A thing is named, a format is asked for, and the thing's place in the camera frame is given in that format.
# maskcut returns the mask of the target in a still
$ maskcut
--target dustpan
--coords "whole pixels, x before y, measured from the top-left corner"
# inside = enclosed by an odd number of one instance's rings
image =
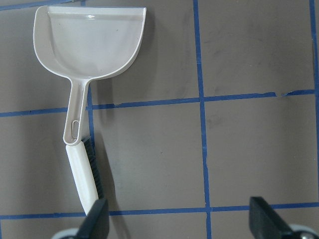
[[[40,63],[71,82],[63,140],[86,214],[98,199],[82,140],[88,86],[128,69],[139,51],[146,8],[42,6],[35,14],[33,45]]]

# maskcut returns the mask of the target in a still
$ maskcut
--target gray floor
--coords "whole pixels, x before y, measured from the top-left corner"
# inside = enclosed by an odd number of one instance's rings
[[[8,7],[26,2],[0,2],[0,239],[84,215],[62,140],[70,83],[34,54],[36,4]],[[62,4],[148,9],[134,64],[91,84],[109,238],[252,239],[250,196],[319,231],[312,2]]]

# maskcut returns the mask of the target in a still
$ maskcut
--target brush handle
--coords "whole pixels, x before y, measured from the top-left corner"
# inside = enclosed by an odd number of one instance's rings
[[[70,79],[70,81],[71,93],[63,140],[67,145],[74,146],[82,139],[83,116],[85,112],[89,82],[73,79]]]
[[[84,143],[76,146],[65,146],[79,198],[87,215],[92,205],[99,199],[90,162]]]

